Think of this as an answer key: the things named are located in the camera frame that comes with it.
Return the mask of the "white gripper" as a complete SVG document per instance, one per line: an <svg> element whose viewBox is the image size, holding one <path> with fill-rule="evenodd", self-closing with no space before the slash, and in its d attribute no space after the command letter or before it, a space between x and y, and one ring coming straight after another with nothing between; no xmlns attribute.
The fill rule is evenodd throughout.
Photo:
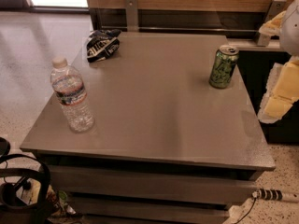
<svg viewBox="0 0 299 224"><path fill-rule="evenodd" d="M292 56L298 56L299 0L294 0L286 11L264 23L259 33L279 35L280 46ZM298 100L299 60L290 59L285 64L275 63L266 82L266 93L260 103L258 120L266 124L275 123L281 120Z"/></svg>

